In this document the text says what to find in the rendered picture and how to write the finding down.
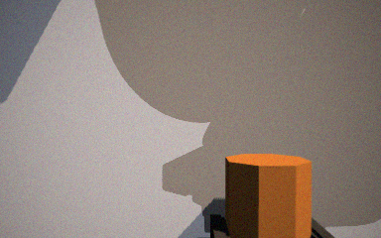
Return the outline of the orange-brown faceted cylinder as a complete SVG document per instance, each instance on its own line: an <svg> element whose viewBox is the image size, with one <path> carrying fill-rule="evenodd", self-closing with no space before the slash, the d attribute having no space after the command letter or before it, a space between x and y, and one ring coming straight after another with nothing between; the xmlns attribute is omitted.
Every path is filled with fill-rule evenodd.
<svg viewBox="0 0 381 238"><path fill-rule="evenodd" d="M312 238L312 162L225 157L225 222L230 238Z"/></svg>

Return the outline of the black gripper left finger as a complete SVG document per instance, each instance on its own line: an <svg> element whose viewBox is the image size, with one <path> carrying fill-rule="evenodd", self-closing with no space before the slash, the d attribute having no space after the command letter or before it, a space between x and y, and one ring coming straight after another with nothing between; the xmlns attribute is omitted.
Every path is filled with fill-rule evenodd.
<svg viewBox="0 0 381 238"><path fill-rule="evenodd" d="M230 238L225 218L220 214L210 214L210 238Z"/></svg>

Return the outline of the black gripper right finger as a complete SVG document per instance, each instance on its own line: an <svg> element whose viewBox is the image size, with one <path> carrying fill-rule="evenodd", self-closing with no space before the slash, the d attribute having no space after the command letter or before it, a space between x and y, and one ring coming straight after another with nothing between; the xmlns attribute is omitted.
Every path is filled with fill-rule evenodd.
<svg viewBox="0 0 381 238"><path fill-rule="evenodd" d="M335 238L312 218L312 238Z"/></svg>

